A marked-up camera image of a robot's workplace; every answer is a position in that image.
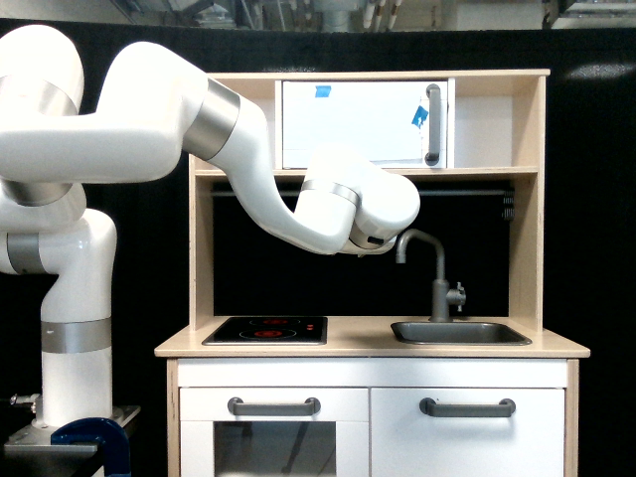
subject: cabinet handle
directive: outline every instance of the cabinet handle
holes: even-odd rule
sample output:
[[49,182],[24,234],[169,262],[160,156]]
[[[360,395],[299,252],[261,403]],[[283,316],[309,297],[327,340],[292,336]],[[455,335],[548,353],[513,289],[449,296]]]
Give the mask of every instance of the cabinet handle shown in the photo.
[[320,401],[310,397],[303,404],[254,404],[243,402],[240,397],[228,401],[228,409],[233,415],[298,416],[314,415],[320,410]]
[[426,89],[430,109],[428,119],[428,152],[424,157],[426,165],[434,166],[439,162],[441,153],[441,90],[437,84]]
[[426,397],[419,402],[419,410],[431,417],[510,417],[516,408],[512,399],[499,404],[438,404]]

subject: oven window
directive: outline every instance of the oven window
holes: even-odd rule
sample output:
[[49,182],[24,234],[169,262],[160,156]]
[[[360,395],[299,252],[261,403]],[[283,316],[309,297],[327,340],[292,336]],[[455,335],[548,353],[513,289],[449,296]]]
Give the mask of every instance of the oven window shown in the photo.
[[335,422],[215,422],[215,476],[336,477]]

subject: stovetop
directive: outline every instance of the stovetop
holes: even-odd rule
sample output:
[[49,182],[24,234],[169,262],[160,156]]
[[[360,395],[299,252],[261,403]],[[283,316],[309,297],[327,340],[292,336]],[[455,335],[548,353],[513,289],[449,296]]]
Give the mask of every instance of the stovetop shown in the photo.
[[324,345],[324,316],[233,316],[204,345]]

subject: sink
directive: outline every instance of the sink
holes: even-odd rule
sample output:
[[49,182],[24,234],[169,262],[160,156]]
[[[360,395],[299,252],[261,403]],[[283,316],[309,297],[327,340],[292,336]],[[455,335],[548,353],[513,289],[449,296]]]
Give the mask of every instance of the sink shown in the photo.
[[391,325],[396,337],[412,345],[530,345],[532,340],[500,323],[431,323]]

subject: faucet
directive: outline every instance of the faucet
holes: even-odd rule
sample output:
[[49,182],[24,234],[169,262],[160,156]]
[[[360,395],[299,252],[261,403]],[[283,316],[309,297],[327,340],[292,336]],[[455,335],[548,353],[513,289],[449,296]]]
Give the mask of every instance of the faucet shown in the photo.
[[456,289],[449,289],[448,281],[445,278],[445,256],[444,247],[439,239],[418,229],[408,229],[397,241],[396,263],[406,263],[406,246],[411,239],[420,239],[430,243],[435,247],[437,254],[437,276],[433,280],[433,306],[428,321],[434,323],[452,323],[448,307],[457,306],[457,311],[461,311],[462,305],[466,303],[466,291],[461,283],[457,283]]

